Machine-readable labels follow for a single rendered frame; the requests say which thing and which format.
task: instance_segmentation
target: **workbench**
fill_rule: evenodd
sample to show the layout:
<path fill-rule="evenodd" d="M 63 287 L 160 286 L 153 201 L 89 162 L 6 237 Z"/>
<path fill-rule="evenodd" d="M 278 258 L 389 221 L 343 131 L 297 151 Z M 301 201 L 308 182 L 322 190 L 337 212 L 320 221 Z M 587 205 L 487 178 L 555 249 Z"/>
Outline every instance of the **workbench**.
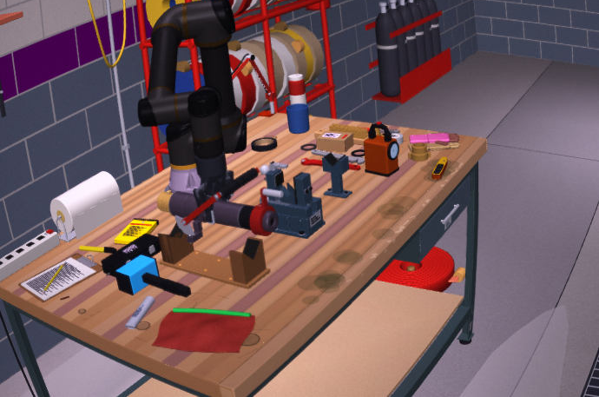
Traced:
<path fill-rule="evenodd" d="M 192 294 L 188 298 L 152 287 L 128 295 L 117 289 L 114 277 L 102 272 L 46 302 L 19 287 L 75 254 L 80 245 L 118 247 L 113 243 L 115 236 L 134 217 L 159 220 L 154 235 L 170 233 L 174 217 L 156 205 L 156 197 L 168 185 L 169 169 L 125 193 L 124 210 L 118 216 L 81 239 L 62 243 L 0 282 L 0 299 L 5 302 L 37 395 L 49 394 L 20 313 L 149 378 L 211 397 L 409 396 L 460 331 L 459 340 L 470 342 L 477 262 L 477 163 L 486 152 L 486 140 L 460 136 L 458 149 L 435 151 L 429 160 L 414 162 L 408 159 L 409 136 L 431 132 L 390 127 L 398 128 L 405 139 L 399 146 L 399 171 L 383 177 L 367 174 L 364 166 L 349 170 L 343 175 L 343 185 L 352 194 L 341 199 L 323 195 L 330 187 L 330 174 L 300 164 L 302 158 L 316 158 L 300 146 L 315 142 L 314 131 L 327 129 L 331 123 L 370 127 L 363 122 L 311 116 L 310 130 L 293 135 L 285 115 L 258 117 L 248 124 L 246 150 L 227 155 L 228 168 L 235 176 L 270 162 L 289 164 L 284 173 L 291 184 L 299 172 L 310 173 L 313 195 L 322 199 L 326 222 L 309 239 L 276 233 L 261 237 L 270 273 L 249 289 L 171 268 L 161 263 L 161 254 L 155 257 L 160 275 L 189 286 Z M 264 136 L 276 136 L 277 149 L 252 151 L 250 142 Z M 441 156 L 448 158 L 448 168 L 441 180 L 432 180 L 431 171 Z M 232 201 L 256 205 L 265 186 L 261 175 L 235 192 Z M 466 207 L 464 298 L 374 281 L 393 259 L 414 261 L 425 255 Z M 218 225 L 204 224 L 203 229 L 195 251 L 222 257 L 228 257 L 230 250 L 243 249 L 253 235 Z M 94 261 L 105 256 L 97 253 Z M 60 300 L 67 295 L 68 299 Z M 125 323 L 148 295 L 155 298 L 154 306 L 136 330 L 126 329 Z M 238 354 L 153 347 L 161 320 L 175 307 L 249 312 L 255 315 L 255 327 Z M 377 335 L 352 336 L 360 330 Z M 378 366 L 369 367 L 368 361 Z M 339 376 L 335 378 L 331 372 L 328 380 L 324 367 L 340 371 Z M 306 374 L 314 378 L 317 387 L 309 386 Z M 368 392 L 357 387 L 365 377 Z"/>

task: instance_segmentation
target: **red rag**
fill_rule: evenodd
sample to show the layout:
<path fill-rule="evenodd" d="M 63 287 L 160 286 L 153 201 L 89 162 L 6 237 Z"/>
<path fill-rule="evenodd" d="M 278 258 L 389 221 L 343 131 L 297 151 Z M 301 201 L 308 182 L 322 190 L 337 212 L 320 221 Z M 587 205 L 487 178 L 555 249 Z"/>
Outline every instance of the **red rag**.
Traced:
<path fill-rule="evenodd" d="M 256 316 L 169 313 L 152 345 L 186 352 L 239 353 L 255 322 Z"/>

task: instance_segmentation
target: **metal table frame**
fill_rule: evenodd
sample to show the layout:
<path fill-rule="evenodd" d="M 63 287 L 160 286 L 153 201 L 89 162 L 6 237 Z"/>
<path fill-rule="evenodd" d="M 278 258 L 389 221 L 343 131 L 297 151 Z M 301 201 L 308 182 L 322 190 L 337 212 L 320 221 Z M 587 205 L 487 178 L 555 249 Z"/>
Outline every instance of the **metal table frame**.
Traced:
<path fill-rule="evenodd" d="M 408 373 L 405 378 L 399 383 L 399 386 L 392 393 L 392 397 L 411 397 L 418 387 L 422 384 L 431 370 L 435 367 L 437 362 L 441 359 L 447 348 L 449 348 L 450 344 L 456 339 L 456 336 L 460 330 L 462 333 L 459 335 L 458 339 L 462 344 L 469 344 L 472 340 L 472 322 L 474 318 L 474 292 L 476 287 L 476 275 L 477 275 L 477 239 L 478 239 L 478 163 L 472 168 L 472 170 L 468 173 L 468 175 L 456 186 L 456 189 L 451 192 L 451 194 L 445 199 L 439 207 L 443 206 L 445 202 L 447 202 L 459 186 L 470 177 L 471 179 L 471 189 L 470 189 L 470 202 L 468 203 L 467 208 L 467 241 L 466 241 L 466 277 L 465 277 L 465 291 L 464 291 L 464 300 L 461 305 L 457 308 L 454 315 L 448 320 L 447 324 L 445 324 L 444 328 L 441 330 L 441 333 L 435 338 L 432 344 L 428 347 L 426 352 L 420 358 L 416 366 Z M 389 260 L 384 267 L 382 267 L 377 274 L 375 274 L 361 289 L 360 291 L 349 300 L 344 307 L 338 311 L 338 313 L 331 319 L 327 324 L 321 328 L 318 333 L 316 333 L 304 346 L 298 350 L 289 360 L 285 362 L 279 369 L 277 369 L 260 387 L 258 387 L 255 391 L 253 391 L 248 397 L 255 396 L 275 375 L 277 375 L 284 367 L 286 367 L 293 359 L 301 354 L 301 352 L 308 346 L 312 341 L 314 341 L 320 333 L 322 333 L 341 313 L 343 313 L 347 307 L 349 307 L 352 302 L 358 298 L 360 294 L 366 289 L 389 264 L 391 264 L 392 258 Z M 188 389 L 178 383 L 175 383 L 171 380 L 165 379 L 161 376 L 150 373 L 149 371 L 142 369 L 140 367 L 136 367 L 130 363 L 127 363 L 120 358 L 117 358 L 111 354 L 107 354 L 102 350 L 99 350 L 89 344 L 80 341 L 69 334 L 54 328 L 47 323 L 38 320 L 36 317 L 33 317 L 19 308 L 16 308 L 10 305 L 8 302 L 4 302 L 4 306 L 6 307 L 6 312 L 8 313 L 10 325 L 15 333 L 16 342 L 23 356 L 23 360 L 25 362 L 25 366 L 30 373 L 30 378 L 33 381 L 33 387 L 36 390 L 37 397 L 49 397 L 48 388 L 46 388 L 46 384 L 43 380 L 42 373 L 40 372 L 39 366 L 37 365 L 36 356 L 33 354 L 33 350 L 31 348 L 29 337 L 27 336 L 27 332 L 25 331 L 25 326 L 23 325 L 23 320 L 21 319 L 21 314 L 26 315 L 30 319 L 36 321 L 44 325 L 45 327 L 54 330 L 55 332 L 61 334 L 65 338 L 69 338 L 72 341 L 77 342 L 80 345 L 83 345 L 98 354 L 102 354 L 113 361 L 117 361 L 121 363 L 123 366 L 134 369 L 141 374 L 145 374 L 146 376 L 137 381 L 133 386 L 129 387 L 126 391 L 121 393 L 119 397 L 126 397 L 131 395 L 136 389 L 141 387 L 145 382 L 147 382 L 150 378 L 155 378 L 164 383 L 169 384 L 170 386 L 177 387 L 185 392 L 188 392 L 192 395 L 196 395 L 198 397 L 208 397 L 203 393 L 199 393 L 192 389 Z"/>

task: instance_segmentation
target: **green stick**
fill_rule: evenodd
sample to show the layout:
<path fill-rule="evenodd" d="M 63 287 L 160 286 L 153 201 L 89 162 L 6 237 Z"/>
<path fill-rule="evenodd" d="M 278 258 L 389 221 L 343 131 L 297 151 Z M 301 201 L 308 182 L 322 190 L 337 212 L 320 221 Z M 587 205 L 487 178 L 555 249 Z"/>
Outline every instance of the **green stick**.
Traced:
<path fill-rule="evenodd" d="M 203 313 L 203 314 L 221 314 L 221 315 L 238 315 L 242 317 L 250 317 L 250 313 L 238 313 L 237 311 L 225 311 L 224 309 L 202 309 L 202 308 L 173 308 L 173 313 Z"/>

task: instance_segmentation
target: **black ring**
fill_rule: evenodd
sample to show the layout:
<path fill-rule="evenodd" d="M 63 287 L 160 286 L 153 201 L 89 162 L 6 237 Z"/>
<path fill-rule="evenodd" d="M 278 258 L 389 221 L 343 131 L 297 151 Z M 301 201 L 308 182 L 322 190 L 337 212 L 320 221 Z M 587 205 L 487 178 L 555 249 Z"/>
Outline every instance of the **black ring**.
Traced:
<path fill-rule="evenodd" d="M 277 140 L 273 137 L 261 137 L 252 142 L 254 152 L 268 152 L 277 148 Z"/>

